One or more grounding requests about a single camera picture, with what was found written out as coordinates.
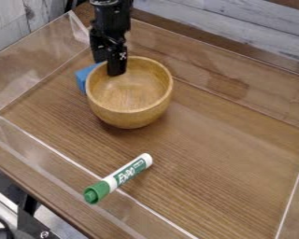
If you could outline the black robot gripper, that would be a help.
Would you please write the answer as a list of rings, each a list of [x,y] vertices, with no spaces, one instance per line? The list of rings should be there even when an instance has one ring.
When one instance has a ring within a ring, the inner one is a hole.
[[[89,30],[93,60],[94,63],[106,60],[106,74],[116,77],[125,72],[128,53],[124,44],[114,44],[125,40],[130,30],[133,0],[89,0],[89,4],[94,12]]]

